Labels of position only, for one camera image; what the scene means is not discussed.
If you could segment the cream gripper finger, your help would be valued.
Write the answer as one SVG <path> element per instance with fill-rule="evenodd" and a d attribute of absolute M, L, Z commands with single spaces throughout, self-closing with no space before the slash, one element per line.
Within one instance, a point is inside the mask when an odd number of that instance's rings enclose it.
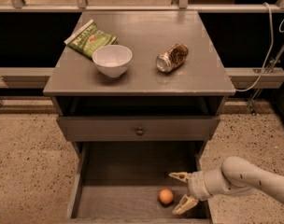
<path fill-rule="evenodd" d="M 193 198 L 192 196 L 188 196 L 184 194 L 177 204 L 177 206 L 173 209 L 173 215 L 182 215 L 190 209 L 194 208 L 198 204 L 198 200 Z"/>
<path fill-rule="evenodd" d="M 187 172 L 177 172 L 177 173 L 170 173 L 169 176 L 181 182 L 187 183 L 190 179 L 191 174 Z"/>

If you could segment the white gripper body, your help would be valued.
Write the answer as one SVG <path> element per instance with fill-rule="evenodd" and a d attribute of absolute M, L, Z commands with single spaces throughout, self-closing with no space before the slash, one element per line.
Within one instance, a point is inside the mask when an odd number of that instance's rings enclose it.
<path fill-rule="evenodd" d="M 200 201 L 205 201 L 211 198 L 211 194 L 206 187 L 203 171 L 193 172 L 189 174 L 187 185 L 189 193 L 193 198 Z"/>

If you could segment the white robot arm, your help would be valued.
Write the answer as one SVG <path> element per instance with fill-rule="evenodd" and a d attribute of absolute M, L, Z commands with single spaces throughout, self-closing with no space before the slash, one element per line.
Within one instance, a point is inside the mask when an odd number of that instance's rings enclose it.
<path fill-rule="evenodd" d="M 173 209 L 174 215 L 184 214 L 199 201 L 215 195 L 251 195 L 254 189 L 284 204 L 284 176 L 265 171 L 240 157 L 228 157 L 214 170 L 170 173 L 169 176 L 186 183 L 189 192 Z"/>

